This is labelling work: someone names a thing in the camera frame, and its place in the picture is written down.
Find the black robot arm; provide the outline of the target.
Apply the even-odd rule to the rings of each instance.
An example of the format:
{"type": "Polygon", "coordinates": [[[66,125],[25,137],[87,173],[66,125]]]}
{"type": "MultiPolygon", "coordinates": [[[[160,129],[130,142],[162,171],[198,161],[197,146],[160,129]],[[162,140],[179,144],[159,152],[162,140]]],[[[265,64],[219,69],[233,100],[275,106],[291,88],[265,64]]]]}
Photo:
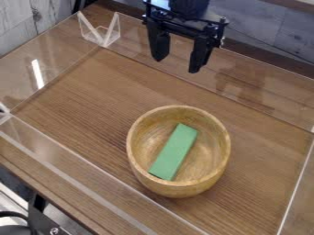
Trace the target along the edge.
{"type": "Polygon", "coordinates": [[[188,72],[197,73],[209,62],[214,48],[225,40],[230,20],[210,10],[211,0],[142,0],[150,50],[160,62],[171,50],[171,34],[194,40],[188,72]]]}

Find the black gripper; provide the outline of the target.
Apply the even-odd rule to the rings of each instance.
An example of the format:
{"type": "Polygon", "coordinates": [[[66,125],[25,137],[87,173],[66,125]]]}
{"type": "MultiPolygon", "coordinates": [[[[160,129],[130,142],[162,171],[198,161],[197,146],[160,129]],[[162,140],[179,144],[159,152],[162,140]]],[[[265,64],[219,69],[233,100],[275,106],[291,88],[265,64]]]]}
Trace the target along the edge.
{"type": "MultiPolygon", "coordinates": [[[[230,20],[210,10],[211,0],[143,0],[148,17],[170,22],[187,35],[191,32],[203,33],[210,30],[214,46],[221,47],[225,40],[225,27],[230,20]]],[[[147,33],[151,55],[160,62],[170,54],[171,36],[164,28],[151,18],[147,19],[147,33]]],[[[190,54],[188,72],[197,73],[207,63],[213,52],[213,42],[201,35],[194,39],[190,54]]]]}

